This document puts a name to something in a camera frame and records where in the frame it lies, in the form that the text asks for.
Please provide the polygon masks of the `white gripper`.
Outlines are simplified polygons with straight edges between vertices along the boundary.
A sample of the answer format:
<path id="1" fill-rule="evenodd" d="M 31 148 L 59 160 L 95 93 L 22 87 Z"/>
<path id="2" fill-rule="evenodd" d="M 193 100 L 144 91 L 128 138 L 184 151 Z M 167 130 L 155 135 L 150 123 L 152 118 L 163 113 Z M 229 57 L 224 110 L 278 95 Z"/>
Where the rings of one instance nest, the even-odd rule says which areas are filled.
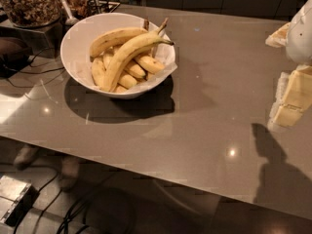
<path id="1" fill-rule="evenodd" d="M 265 44 L 274 48 L 286 46 L 287 56 L 298 64 L 312 63 L 312 0 L 288 22 L 269 35 Z M 282 72 L 278 79 L 275 102 L 268 127 L 290 128 L 312 105 L 312 66 L 299 65 L 291 74 Z"/>

